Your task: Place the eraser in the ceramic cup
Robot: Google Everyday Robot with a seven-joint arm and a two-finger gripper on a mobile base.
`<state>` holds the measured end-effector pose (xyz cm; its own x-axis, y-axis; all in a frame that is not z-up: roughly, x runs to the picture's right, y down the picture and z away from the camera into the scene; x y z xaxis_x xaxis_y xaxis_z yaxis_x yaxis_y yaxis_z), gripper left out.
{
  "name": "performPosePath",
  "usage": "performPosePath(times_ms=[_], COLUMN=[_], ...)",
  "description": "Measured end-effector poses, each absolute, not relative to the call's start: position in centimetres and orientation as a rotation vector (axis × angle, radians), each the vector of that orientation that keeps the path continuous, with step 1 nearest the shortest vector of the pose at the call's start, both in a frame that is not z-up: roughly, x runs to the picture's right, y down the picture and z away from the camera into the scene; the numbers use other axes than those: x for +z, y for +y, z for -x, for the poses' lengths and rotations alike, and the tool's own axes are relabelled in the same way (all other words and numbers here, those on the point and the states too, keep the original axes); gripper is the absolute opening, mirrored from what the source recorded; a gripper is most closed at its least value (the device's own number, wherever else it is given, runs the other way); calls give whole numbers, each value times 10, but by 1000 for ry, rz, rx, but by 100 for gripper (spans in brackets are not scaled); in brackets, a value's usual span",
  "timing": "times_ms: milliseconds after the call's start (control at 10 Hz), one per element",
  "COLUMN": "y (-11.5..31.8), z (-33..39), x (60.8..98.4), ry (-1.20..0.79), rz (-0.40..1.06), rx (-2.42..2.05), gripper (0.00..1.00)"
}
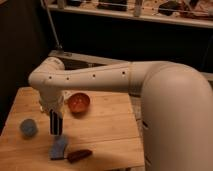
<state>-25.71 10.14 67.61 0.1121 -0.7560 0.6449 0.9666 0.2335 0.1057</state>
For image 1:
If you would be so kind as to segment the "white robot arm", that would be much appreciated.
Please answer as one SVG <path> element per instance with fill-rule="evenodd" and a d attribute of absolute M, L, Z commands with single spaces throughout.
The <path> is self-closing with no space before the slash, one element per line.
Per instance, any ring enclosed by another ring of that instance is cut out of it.
<path fill-rule="evenodd" d="M 138 95 L 146 171 L 213 171 L 213 89 L 190 66 L 147 61 L 67 70 L 48 57 L 28 80 L 46 113 L 61 113 L 68 89 Z"/>

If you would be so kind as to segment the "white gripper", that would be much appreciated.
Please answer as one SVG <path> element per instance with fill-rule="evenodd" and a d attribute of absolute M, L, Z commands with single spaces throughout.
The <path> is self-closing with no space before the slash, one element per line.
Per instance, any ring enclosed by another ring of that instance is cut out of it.
<path fill-rule="evenodd" d="M 64 101 L 62 92 L 57 90 L 49 90 L 40 91 L 39 94 L 40 104 L 43 110 L 47 113 L 50 112 L 50 133 L 52 135 L 56 135 L 56 133 L 57 135 L 61 135 L 63 132 L 63 117 L 59 112 L 61 111 Z"/>

